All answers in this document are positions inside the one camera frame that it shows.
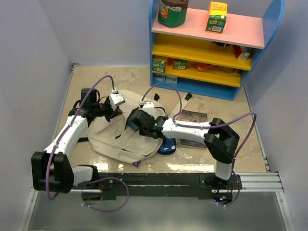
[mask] glass panel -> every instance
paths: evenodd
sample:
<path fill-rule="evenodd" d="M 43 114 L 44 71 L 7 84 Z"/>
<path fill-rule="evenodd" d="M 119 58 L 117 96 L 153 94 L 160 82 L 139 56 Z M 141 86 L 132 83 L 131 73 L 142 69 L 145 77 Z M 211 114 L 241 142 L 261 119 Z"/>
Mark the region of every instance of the glass panel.
<path fill-rule="evenodd" d="M 114 208 L 125 200 L 100 201 Z M 48 201 L 39 192 L 28 230 L 75 231 L 284 231 L 273 192 L 243 192 L 226 209 L 212 200 L 183 197 L 130 197 L 124 208 L 102 213 L 81 206 L 81 193 L 61 194 Z"/>

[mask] pink shelf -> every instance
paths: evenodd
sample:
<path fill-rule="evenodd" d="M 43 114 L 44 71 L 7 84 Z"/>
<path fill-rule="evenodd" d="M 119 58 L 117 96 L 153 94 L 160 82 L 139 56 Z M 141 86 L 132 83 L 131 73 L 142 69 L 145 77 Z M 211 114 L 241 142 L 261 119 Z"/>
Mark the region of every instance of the pink shelf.
<path fill-rule="evenodd" d="M 156 16 L 152 32 L 264 48 L 262 18 L 229 13 L 222 34 L 206 32 L 207 19 L 208 11 L 188 8 L 184 24 L 170 28 L 159 23 Z"/>

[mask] white wall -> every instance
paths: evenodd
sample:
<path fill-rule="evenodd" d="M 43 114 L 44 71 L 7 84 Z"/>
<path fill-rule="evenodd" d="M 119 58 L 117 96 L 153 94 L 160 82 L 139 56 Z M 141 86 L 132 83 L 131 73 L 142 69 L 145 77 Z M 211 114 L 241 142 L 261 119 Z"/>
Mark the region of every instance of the white wall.
<path fill-rule="evenodd" d="M 70 61 L 148 64 L 150 0 L 39 0 Z M 225 0 L 228 12 L 262 17 L 271 0 Z M 190 0 L 207 9 L 210 0 Z"/>
<path fill-rule="evenodd" d="M 281 28 L 246 84 L 272 171 L 298 231 L 308 227 L 307 0 L 286 0 Z"/>
<path fill-rule="evenodd" d="M 51 141 L 70 64 L 37 0 L 1 0 L 0 32 L 0 229 L 13 231 L 31 156 Z"/>

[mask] cable clip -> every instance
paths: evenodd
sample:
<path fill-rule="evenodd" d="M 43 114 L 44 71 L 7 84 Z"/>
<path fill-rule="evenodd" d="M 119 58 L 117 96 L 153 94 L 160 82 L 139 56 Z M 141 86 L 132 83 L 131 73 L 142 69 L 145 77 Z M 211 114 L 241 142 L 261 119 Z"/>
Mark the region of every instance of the cable clip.
<path fill-rule="evenodd" d="M 111 89 L 111 93 L 112 93 L 112 94 L 118 94 L 119 92 L 118 92 L 118 90 L 115 88 L 115 89 Z"/>
<path fill-rule="evenodd" d="M 139 102 L 139 106 L 142 108 L 144 106 L 145 102 L 144 101 L 141 101 Z"/>

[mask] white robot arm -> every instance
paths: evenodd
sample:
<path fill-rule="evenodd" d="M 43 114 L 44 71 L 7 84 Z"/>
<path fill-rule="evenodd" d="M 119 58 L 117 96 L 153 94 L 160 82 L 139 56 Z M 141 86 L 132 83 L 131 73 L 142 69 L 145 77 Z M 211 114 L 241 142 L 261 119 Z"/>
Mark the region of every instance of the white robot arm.
<path fill-rule="evenodd" d="M 88 90 L 89 89 L 82 90 L 81 100 Z M 68 193 L 73 185 L 97 180 L 98 171 L 95 166 L 83 165 L 71 168 L 68 158 L 78 139 L 89 127 L 90 123 L 96 117 L 104 116 L 107 121 L 110 121 L 115 116 L 122 114 L 119 106 L 123 104 L 125 100 L 121 93 L 114 90 L 104 103 L 99 103 L 99 100 L 96 98 L 96 92 L 96 90 L 93 91 L 93 94 L 89 97 L 89 101 L 84 104 L 81 110 L 78 111 L 77 108 L 74 107 L 70 111 L 63 130 L 43 152 L 35 152 L 33 154 L 31 159 L 32 176 L 33 185 L 36 190 L 46 190 L 47 162 L 57 144 L 57 140 L 59 140 L 59 136 L 61 136 L 67 126 L 70 126 L 70 128 L 64 133 L 54 151 L 52 160 L 54 168 L 51 169 L 48 177 L 49 191 Z M 149 136 L 154 139 L 183 138 L 205 143 L 212 156 L 217 160 L 216 176 L 208 183 L 212 184 L 215 188 L 219 187 L 220 184 L 228 184 L 232 172 L 232 165 L 234 163 L 233 156 L 239 141 L 239 136 L 236 132 L 229 126 L 218 129 L 202 129 L 202 127 L 208 128 L 224 124 L 224 122 L 218 118 L 214 118 L 212 122 L 205 123 L 181 121 L 180 123 L 186 127 L 180 127 L 177 126 L 178 122 L 175 121 L 174 123 L 172 118 L 159 116 L 155 119 L 151 115 L 152 113 L 152 103 L 145 103 L 143 108 L 136 111 L 132 116 L 131 122 L 139 128 L 140 135 Z M 74 122 L 71 123 L 74 116 L 76 116 L 76 118 Z"/>

